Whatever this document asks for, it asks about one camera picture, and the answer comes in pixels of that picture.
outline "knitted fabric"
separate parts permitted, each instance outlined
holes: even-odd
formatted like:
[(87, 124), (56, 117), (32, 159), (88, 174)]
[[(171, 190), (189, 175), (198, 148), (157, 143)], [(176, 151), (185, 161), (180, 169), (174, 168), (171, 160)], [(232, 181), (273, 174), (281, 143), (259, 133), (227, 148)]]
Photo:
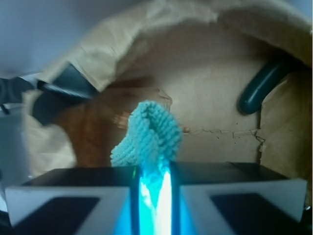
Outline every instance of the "knitted fabric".
[(161, 105), (145, 101), (129, 117), (128, 131), (111, 154), (112, 166), (140, 165), (148, 188), (160, 188), (164, 172), (174, 161), (181, 128)]

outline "white wall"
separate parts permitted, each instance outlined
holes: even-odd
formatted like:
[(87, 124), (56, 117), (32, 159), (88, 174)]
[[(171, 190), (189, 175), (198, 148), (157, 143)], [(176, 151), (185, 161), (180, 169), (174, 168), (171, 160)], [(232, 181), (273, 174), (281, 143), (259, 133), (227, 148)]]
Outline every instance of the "white wall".
[(103, 18), (142, 0), (0, 0), (0, 77), (38, 72)]

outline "blue light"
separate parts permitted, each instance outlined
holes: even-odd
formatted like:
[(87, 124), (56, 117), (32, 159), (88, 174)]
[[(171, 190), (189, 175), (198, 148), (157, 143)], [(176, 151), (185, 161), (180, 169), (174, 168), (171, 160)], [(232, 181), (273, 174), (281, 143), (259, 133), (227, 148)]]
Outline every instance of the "blue light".
[(172, 232), (172, 183), (170, 171), (163, 175), (156, 208), (151, 193), (139, 180), (139, 223), (142, 235), (170, 235)]

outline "black surface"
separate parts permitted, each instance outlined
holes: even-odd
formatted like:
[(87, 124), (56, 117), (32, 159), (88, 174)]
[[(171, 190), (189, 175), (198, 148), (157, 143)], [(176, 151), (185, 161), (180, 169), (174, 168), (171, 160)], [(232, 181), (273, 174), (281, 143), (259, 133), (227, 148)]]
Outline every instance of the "black surface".
[(10, 223), (9, 214), (4, 211), (0, 211), (0, 235), (13, 234), (13, 228)]
[(299, 225), (256, 193), (211, 197), (230, 227), (238, 235), (297, 235)]
[(38, 82), (44, 93), (34, 102), (33, 117), (42, 125), (53, 123), (65, 109), (93, 98), (98, 91), (71, 64), (52, 82)]
[(135, 166), (54, 169), (24, 186), (130, 187)]
[(96, 197), (54, 198), (14, 227), (19, 235), (72, 235), (98, 203)]
[(171, 166), (171, 173), (175, 175), (180, 185), (287, 179), (255, 163), (175, 163)]

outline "crumpled paper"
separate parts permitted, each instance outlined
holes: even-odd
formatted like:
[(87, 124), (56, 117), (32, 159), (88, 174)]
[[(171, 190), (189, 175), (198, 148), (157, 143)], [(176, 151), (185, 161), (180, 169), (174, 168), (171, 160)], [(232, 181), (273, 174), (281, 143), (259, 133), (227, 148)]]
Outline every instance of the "crumpled paper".
[(262, 104), (261, 165), (308, 181), (312, 205), (312, 71), (290, 73)]
[[(116, 81), (171, 97), (171, 112), (189, 130), (179, 161), (259, 161), (259, 113), (241, 115), (237, 99), (278, 48), (312, 66), (311, 22), (282, 1), (155, 0), (101, 22), (39, 76), (49, 83), (71, 63), (99, 97), (66, 111), (60, 128), (40, 126), (31, 116), (37, 93), (25, 94), (34, 175), (74, 166), (78, 152), (82, 166), (106, 164), (110, 146), (125, 135), (111, 126), (116, 112), (101, 103)], [(138, 78), (144, 85), (133, 83)]]

